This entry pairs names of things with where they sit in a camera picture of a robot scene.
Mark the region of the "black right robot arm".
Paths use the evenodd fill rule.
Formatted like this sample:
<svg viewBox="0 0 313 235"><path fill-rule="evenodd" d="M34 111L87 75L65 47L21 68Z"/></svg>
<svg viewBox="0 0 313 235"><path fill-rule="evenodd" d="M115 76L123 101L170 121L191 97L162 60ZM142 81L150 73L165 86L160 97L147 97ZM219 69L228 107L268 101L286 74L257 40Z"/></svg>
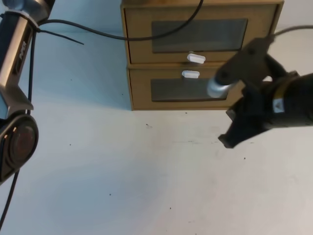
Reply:
<svg viewBox="0 0 313 235"><path fill-rule="evenodd" d="M244 88L234 114L226 133L232 139L249 139L274 128L311 126L313 75L292 72L255 91Z"/></svg>

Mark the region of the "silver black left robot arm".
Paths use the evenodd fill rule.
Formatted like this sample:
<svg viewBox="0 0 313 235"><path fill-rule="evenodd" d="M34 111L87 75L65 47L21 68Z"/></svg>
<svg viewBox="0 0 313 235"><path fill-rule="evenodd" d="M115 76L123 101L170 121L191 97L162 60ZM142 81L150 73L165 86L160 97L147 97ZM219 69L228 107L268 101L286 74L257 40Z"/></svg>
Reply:
<svg viewBox="0 0 313 235"><path fill-rule="evenodd" d="M52 0L4 0L0 23L0 182L31 158L39 140L31 95L19 88L28 50L34 51L38 24L48 19Z"/></svg>

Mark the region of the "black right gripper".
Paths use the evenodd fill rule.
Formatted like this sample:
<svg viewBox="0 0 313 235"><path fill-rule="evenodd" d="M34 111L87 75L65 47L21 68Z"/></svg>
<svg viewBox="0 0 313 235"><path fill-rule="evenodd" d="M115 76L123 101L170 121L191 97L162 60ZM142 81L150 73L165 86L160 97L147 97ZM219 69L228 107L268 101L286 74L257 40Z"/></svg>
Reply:
<svg viewBox="0 0 313 235"><path fill-rule="evenodd" d="M261 81L257 88L246 85L243 97L228 109L227 115L232 119L228 131L218 140L225 148L234 148L247 137L255 137L270 129L283 127L280 119L286 113L285 91L297 78L297 72L283 73L271 81Z"/></svg>

